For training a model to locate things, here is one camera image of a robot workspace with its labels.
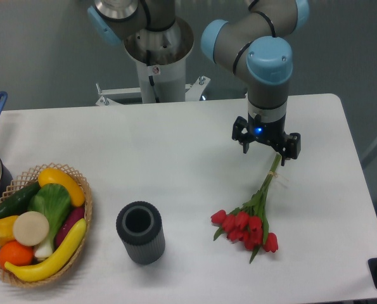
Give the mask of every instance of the blue joint cap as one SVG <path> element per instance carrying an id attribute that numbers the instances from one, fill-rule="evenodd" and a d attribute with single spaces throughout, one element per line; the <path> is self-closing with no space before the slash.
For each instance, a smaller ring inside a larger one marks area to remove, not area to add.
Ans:
<path id="1" fill-rule="evenodd" d="M 309 18 L 309 3 L 308 0 L 295 0 L 297 3 L 298 19 L 295 29 L 303 26 Z"/>
<path id="2" fill-rule="evenodd" d="M 246 64 L 258 81 L 277 86 L 291 77 L 291 46 L 282 38 L 258 38 L 248 48 Z"/>
<path id="3" fill-rule="evenodd" d="M 101 38 L 111 46 L 118 46 L 122 40 L 115 35 L 113 30 L 105 23 L 98 12 L 90 6 L 87 9 L 88 17 Z"/>
<path id="4" fill-rule="evenodd" d="M 214 20 L 209 23 L 206 29 L 202 33 L 201 37 L 201 50 L 208 57 L 209 60 L 215 62 L 214 60 L 214 49 L 216 39 L 221 28 L 227 23 L 225 20 Z"/>

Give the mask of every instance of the floor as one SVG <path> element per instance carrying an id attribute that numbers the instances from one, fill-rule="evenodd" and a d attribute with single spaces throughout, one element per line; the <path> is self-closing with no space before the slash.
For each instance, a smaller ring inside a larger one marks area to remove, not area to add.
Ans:
<path id="1" fill-rule="evenodd" d="M 201 75 L 211 78 L 208 99 L 239 98 L 246 91 L 204 57 L 199 43 L 212 20 L 236 22 L 247 16 L 245 2 L 176 1 L 177 15 L 191 25 L 196 39 L 187 60 L 187 83 Z M 98 99 L 95 83 L 102 89 L 139 86 L 123 47 L 107 46 L 91 27 L 86 14 L 91 3 L 0 1 L 0 91 L 10 95 L 6 110 L 92 106 Z M 290 94 L 338 95 L 361 155 L 377 136 L 377 1 L 309 4 L 309 21 L 286 37 L 294 55 Z M 377 158 L 364 174 L 377 213 Z"/>

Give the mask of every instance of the yellow squash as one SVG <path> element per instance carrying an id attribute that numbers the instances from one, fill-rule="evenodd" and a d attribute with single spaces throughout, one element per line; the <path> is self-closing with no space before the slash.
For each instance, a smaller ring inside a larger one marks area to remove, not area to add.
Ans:
<path id="1" fill-rule="evenodd" d="M 79 247 L 86 229 L 86 220 L 82 218 L 74 224 L 60 246 L 45 261 L 29 266 L 15 266 L 5 262 L 5 268 L 25 282 L 47 279 L 57 273 L 69 261 Z"/>
<path id="2" fill-rule="evenodd" d="M 37 181 L 41 187 L 47 184 L 62 185 L 68 191 L 74 207 L 80 207 L 84 204 L 85 196 L 81 187 L 69 175 L 59 169 L 44 169 L 39 174 Z"/>
<path id="3" fill-rule="evenodd" d="M 4 246 L 6 243 L 15 239 L 13 236 L 13 223 L 17 218 L 17 215 L 12 215 L 0 219 L 0 246 Z"/>

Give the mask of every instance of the tulip bouquet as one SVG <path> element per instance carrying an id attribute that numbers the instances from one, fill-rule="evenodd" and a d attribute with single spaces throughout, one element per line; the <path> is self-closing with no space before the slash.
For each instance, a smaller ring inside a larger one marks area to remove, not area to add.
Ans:
<path id="1" fill-rule="evenodd" d="M 280 160 L 281 155 L 277 154 L 261 188 L 242 207 L 237 207 L 228 214 L 225 210 L 219 210 L 211 216 L 212 223 L 220 226 L 214 234 L 214 241 L 221 234 L 226 233 L 227 238 L 232 242 L 243 242 L 245 248 L 252 251 L 250 263 L 261 247 L 266 252 L 278 250 L 277 236 L 269 232 L 269 223 L 265 215 L 265 201 L 270 182 L 276 174 Z"/>

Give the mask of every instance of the white table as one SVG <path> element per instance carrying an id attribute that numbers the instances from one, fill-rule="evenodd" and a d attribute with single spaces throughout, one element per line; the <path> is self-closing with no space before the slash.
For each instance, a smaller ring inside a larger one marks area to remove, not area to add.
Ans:
<path id="1" fill-rule="evenodd" d="M 377 219 L 340 100 L 289 98 L 286 131 L 302 135 L 299 159 L 279 168 L 267 199 L 279 251 L 250 253 L 209 217 L 240 206 L 274 158 L 231 140 L 245 100 L 6 111 L 0 157 L 13 175 L 68 163 L 94 193 L 93 225 L 78 266 L 34 290 L 0 282 L 2 303 L 312 303 L 377 298 L 367 260 L 377 257 Z M 126 204 L 162 214 L 166 250 L 131 261 L 115 230 Z"/>

